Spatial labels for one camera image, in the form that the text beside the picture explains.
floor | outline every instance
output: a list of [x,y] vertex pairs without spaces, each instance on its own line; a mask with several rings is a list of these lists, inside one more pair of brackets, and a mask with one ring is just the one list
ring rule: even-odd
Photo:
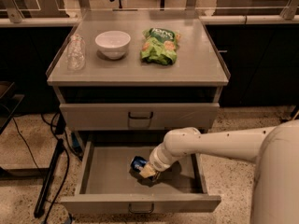
[[[242,107],[221,108],[211,133],[248,128],[279,125],[281,119],[290,117],[293,107]],[[54,114],[44,115],[50,122]],[[48,167],[56,146],[49,124],[39,114],[15,117],[19,130],[39,168]],[[0,165],[2,168],[35,168],[27,146],[17,133],[11,121],[0,138]],[[72,196],[78,180],[81,163],[70,155],[70,168],[64,187],[48,218],[48,223],[60,224],[68,219],[67,210],[59,204],[61,197]],[[114,223],[114,224],[248,224],[254,164],[202,155],[204,175],[208,194],[220,195],[221,203],[212,213],[151,214],[151,215],[98,215],[74,216],[73,223]],[[66,155],[62,154],[54,173],[48,201],[58,190],[66,168]],[[42,223],[45,215],[34,218],[34,211],[42,180],[0,181],[0,223]],[[50,202],[45,204],[47,213]]]

white bowl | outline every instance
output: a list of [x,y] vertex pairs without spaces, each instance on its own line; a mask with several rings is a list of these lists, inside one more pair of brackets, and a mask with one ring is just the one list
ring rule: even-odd
[[111,60],[122,57],[127,52],[130,41],[130,35],[122,31],[104,32],[95,38],[98,50]]

closed drawer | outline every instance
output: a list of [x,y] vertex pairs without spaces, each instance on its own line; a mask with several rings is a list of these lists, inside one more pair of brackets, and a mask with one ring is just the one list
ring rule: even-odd
[[61,104],[71,130],[209,129],[218,104]]
[[158,181],[136,177],[134,156],[148,158],[154,146],[88,142],[75,195],[61,203],[72,214],[212,212],[221,202],[202,182],[199,155],[177,161]]

drawer handle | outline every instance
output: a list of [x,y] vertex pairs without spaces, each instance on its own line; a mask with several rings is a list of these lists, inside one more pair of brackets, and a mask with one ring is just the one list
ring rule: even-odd
[[132,210],[132,205],[129,203],[129,212],[133,213],[133,214],[150,214],[150,213],[153,212],[154,209],[155,209],[155,204],[152,203],[151,207],[150,207],[150,210],[147,210],[147,211],[134,211],[134,210]]
[[148,116],[132,116],[131,112],[129,112],[130,119],[151,119],[153,117],[153,112],[150,112]]

black cabinet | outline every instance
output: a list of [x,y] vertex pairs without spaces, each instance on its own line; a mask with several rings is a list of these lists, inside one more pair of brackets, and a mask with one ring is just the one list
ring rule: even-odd
[[299,103],[299,25],[207,25],[231,73],[221,106]]
[[46,71],[72,27],[1,28],[0,80],[13,81],[25,95],[17,112],[40,113],[58,109]]

